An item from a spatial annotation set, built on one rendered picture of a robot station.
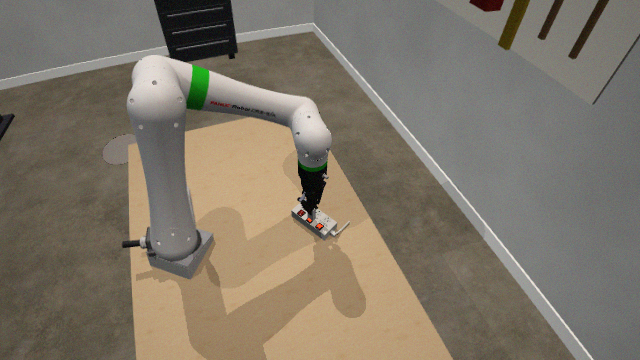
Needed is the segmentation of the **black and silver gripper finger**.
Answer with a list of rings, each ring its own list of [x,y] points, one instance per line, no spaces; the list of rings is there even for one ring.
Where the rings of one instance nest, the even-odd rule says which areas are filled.
[[[315,199],[315,192],[311,192],[311,198],[306,197],[305,198],[305,193],[303,193],[303,195],[301,197],[298,197],[298,201],[302,202],[301,205],[303,207],[303,209],[305,211],[308,212],[308,218],[311,219],[312,221],[314,221],[314,199]],[[307,201],[307,202],[306,202]]]
[[[322,193],[323,193],[325,185],[326,185],[326,182],[324,181],[322,188],[320,190],[316,191],[316,194],[315,194],[315,199],[314,199],[314,210],[315,210],[315,212],[314,212],[314,220],[316,219],[316,210],[318,209],[317,204],[320,203],[320,200],[321,200]]]

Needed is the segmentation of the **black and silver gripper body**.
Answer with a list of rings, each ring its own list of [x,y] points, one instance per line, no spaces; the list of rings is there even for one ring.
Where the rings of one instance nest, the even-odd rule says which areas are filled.
[[[301,185],[302,185],[302,188],[303,188],[302,194],[304,192],[306,192],[305,193],[305,197],[311,198],[311,192],[315,192],[315,194],[316,194],[316,191],[318,191],[318,190],[320,190],[322,188],[323,183],[324,183],[324,179],[322,181],[320,181],[320,182],[317,182],[317,183],[308,183],[308,182],[305,182],[305,181],[303,181],[301,179]]]

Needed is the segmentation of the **white power strip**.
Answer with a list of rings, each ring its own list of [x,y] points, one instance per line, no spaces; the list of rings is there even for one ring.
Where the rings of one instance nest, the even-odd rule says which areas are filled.
[[[308,212],[305,211],[299,203],[295,208],[291,210],[292,217],[319,236],[324,241],[331,235],[335,237],[340,231],[342,231],[348,224],[349,221],[337,232],[334,232],[337,229],[337,222],[332,218],[327,216],[325,213],[316,210],[316,219],[312,221],[308,218]]]

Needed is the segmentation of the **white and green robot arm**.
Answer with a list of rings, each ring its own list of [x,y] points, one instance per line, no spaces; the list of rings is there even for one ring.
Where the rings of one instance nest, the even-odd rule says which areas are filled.
[[[328,179],[332,136],[316,104],[307,97],[265,90],[160,55],[138,61],[132,85],[127,111],[145,175],[150,227],[140,240],[123,241],[123,248],[140,246],[149,257],[180,261],[201,244],[186,184],[187,109],[242,115],[289,127],[299,177],[308,183]]]

